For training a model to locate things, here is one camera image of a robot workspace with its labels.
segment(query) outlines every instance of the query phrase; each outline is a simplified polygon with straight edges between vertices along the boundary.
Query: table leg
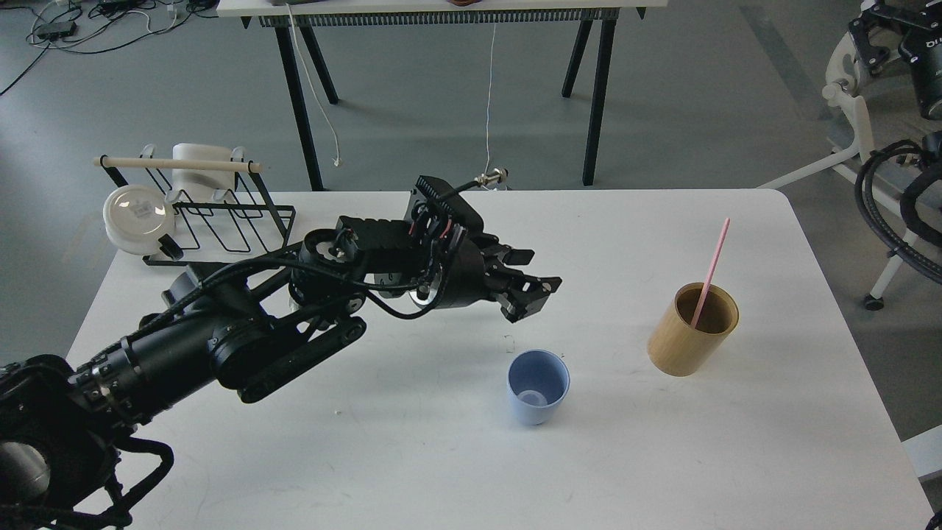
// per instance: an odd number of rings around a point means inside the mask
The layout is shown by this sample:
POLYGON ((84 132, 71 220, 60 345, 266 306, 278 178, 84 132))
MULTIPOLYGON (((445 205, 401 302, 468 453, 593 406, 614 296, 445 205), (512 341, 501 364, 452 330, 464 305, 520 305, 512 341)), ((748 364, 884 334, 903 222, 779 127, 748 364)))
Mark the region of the table leg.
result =
POLYGON ((304 44, 307 45, 307 53, 311 54, 317 77, 320 77, 320 84, 327 93, 327 101, 331 102, 331 105, 336 105, 340 100, 337 99, 337 90, 333 87, 331 73, 327 71, 327 63, 324 62, 324 56, 320 53, 320 45, 317 44, 317 38, 314 36, 314 29, 310 26, 302 26, 300 34, 304 37, 304 44))
POLYGON ((616 22, 618 21, 602 21, 602 35, 598 43, 598 62, 595 65, 592 113, 589 116, 589 139, 586 141, 586 158, 582 166, 583 186, 591 186, 595 180, 595 160, 598 158, 598 137, 602 132, 602 111, 605 109, 605 90, 609 84, 611 45, 615 40, 616 22))
POLYGON ((569 58, 566 79, 562 82, 562 97, 573 95, 573 85, 576 84, 576 75, 579 73, 579 65, 582 64, 582 55, 586 51, 586 42, 589 41, 589 32, 591 30, 591 20, 584 20, 579 23, 579 32, 576 33, 576 45, 573 46, 573 55, 569 58))
POLYGON ((311 134, 311 123, 307 119, 307 106, 304 104, 304 92, 298 77, 298 63, 294 57, 294 47, 291 45, 289 27, 276 27, 275 37, 278 39, 278 51, 282 54, 284 66, 284 80, 288 84, 288 94, 291 97, 291 107, 295 113, 295 123, 298 126, 300 149, 304 153, 304 163, 307 165, 307 176, 311 180, 312 191, 324 191, 324 184, 320 179, 320 167, 317 165, 317 153, 314 151, 314 136, 311 134))

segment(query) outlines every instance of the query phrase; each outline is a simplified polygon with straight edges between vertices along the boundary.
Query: light blue plastic cup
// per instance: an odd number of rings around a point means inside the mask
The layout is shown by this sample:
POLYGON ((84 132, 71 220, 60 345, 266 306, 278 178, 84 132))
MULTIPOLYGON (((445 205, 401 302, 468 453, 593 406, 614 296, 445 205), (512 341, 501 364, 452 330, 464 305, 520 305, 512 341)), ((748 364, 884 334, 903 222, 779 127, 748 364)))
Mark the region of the light blue plastic cup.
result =
POLYGON ((546 350, 527 350, 507 372, 507 393, 513 415, 524 425, 549 420, 569 391, 569 370, 546 350))

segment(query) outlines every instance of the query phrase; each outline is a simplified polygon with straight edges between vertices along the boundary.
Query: white bowl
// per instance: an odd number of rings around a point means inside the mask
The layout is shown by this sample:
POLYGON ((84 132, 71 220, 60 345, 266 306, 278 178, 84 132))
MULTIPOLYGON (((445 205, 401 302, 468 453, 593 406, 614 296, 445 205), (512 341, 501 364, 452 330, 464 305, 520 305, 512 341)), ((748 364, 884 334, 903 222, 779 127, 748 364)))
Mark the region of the white bowl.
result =
POLYGON ((105 233, 128 254, 149 256, 160 252, 160 238, 172 234, 173 207, 156 188, 131 184, 108 195, 102 209, 105 233))

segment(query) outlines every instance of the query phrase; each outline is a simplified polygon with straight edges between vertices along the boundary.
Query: bamboo cup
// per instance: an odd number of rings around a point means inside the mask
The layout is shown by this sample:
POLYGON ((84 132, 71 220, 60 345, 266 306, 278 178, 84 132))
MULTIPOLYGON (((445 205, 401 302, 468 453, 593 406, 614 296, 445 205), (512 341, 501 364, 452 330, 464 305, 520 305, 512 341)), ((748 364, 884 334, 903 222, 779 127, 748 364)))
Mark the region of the bamboo cup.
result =
POLYGON ((648 340, 648 356, 664 373, 683 377, 700 368, 739 323, 739 308, 725 290, 709 286, 700 322, 690 325, 703 282, 685 285, 648 340))

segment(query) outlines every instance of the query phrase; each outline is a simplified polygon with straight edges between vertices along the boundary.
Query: concrete floor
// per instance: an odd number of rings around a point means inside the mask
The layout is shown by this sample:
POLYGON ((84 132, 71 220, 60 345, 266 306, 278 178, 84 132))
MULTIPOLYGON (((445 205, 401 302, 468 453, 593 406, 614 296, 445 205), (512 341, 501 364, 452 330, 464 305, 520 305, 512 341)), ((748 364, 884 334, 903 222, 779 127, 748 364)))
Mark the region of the concrete floor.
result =
MULTIPOLYGON (((623 12, 595 186, 751 188, 828 153, 822 73, 858 9, 852 0, 674 0, 643 21, 623 12)), ((169 21, 163 7, 151 14, 152 28, 169 21)), ((78 36, 99 20, 79 19, 78 36)), ((32 21, 26 10, 0 13, 4 86, 40 51, 24 43, 32 21)), ((145 22, 128 17, 86 49, 128 41, 145 22)), ((564 100, 575 34, 563 23, 496 30, 491 152, 516 189, 581 187, 598 30, 564 100)), ((491 36, 490 25, 319 29, 342 99, 328 109, 341 168, 308 100, 327 188, 406 190, 420 173, 479 173, 491 36)), ((272 190, 309 189, 281 68, 270 29, 194 17, 101 55, 50 51, 0 97, 0 362, 63 355, 114 255, 100 213, 113 185, 94 157, 135 156, 145 143, 159 156, 182 141, 245 145, 272 190)), ((886 248, 851 185, 829 171, 783 192, 901 439, 942 423, 942 287, 903 267, 886 308, 864 310, 886 248)), ((942 508, 938 481, 926 489, 942 508)))

